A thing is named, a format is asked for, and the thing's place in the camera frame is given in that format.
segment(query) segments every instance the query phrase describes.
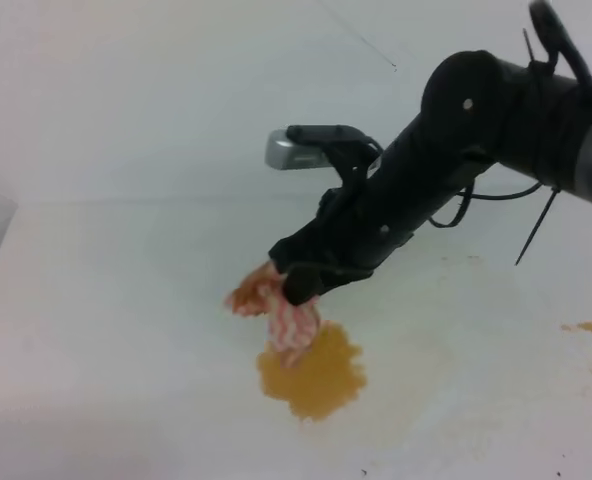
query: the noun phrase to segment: table surface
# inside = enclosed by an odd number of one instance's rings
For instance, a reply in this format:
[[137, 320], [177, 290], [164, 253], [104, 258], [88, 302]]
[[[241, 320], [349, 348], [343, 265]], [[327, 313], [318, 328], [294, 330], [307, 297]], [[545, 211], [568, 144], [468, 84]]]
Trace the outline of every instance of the table surface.
[[0, 251], [0, 479], [592, 479], [592, 207], [423, 227], [325, 318], [368, 384], [322, 422], [263, 395], [222, 307], [313, 198], [21, 208]]

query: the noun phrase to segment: liquid puddle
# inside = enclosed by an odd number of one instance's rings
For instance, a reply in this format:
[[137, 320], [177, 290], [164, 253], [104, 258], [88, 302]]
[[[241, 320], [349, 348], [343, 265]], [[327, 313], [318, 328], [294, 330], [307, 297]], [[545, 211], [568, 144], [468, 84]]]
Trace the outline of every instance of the liquid puddle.
[[300, 420], [317, 422], [355, 400], [367, 385], [363, 367], [354, 363], [361, 354], [343, 327], [328, 323], [295, 367], [283, 368], [269, 347], [258, 355], [256, 366], [265, 395], [288, 402]]

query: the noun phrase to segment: pink striped cloth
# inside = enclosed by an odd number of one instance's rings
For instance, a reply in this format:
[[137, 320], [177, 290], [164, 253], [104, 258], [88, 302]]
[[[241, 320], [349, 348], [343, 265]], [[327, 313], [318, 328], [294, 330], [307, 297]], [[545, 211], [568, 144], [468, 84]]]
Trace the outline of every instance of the pink striped cloth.
[[282, 293], [284, 279], [272, 262], [267, 262], [243, 280], [227, 297], [226, 304], [242, 316], [267, 314], [268, 339], [275, 351], [302, 351], [312, 344], [320, 329], [318, 298], [299, 306], [290, 304]]

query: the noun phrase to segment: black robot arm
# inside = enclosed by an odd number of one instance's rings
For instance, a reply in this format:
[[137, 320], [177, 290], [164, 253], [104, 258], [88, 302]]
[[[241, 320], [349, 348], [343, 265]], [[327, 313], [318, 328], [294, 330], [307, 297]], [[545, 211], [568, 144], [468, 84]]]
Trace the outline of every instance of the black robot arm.
[[[495, 163], [592, 202], [592, 77], [549, 4], [534, 2], [530, 12], [547, 62], [532, 58], [525, 68], [485, 51], [452, 55], [429, 79], [418, 116], [384, 152], [348, 126], [284, 132], [282, 145], [309, 149], [310, 159], [319, 151], [343, 182], [310, 223], [269, 252], [287, 273], [291, 303], [370, 277], [463, 189], [468, 202], [476, 177]], [[575, 79], [554, 74], [559, 55]]]

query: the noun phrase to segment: wire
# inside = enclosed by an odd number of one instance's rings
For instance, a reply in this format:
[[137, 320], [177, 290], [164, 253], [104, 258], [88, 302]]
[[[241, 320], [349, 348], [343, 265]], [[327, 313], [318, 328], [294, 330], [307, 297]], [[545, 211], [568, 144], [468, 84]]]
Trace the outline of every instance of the wire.
[[467, 213], [467, 209], [469, 208], [469, 204], [472, 201], [474, 194], [474, 184], [472, 183], [463, 192], [463, 201], [458, 207], [458, 211], [456, 212], [456, 216], [454, 219], [449, 223], [438, 223], [433, 218], [429, 218], [429, 223], [431, 223], [436, 228], [454, 228], [456, 227], [462, 220], [465, 218], [465, 214]]
[[[516, 200], [517, 198], [523, 198], [527, 195], [531, 195], [542, 186], [542, 183], [537, 183], [529, 187], [527, 190], [523, 190], [522, 192], [517, 193], [510, 193], [508, 195], [479, 195], [477, 193], [473, 193], [472, 198], [474, 200]], [[463, 192], [459, 192], [456, 195], [458, 195], [459, 197], [465, 196]]]

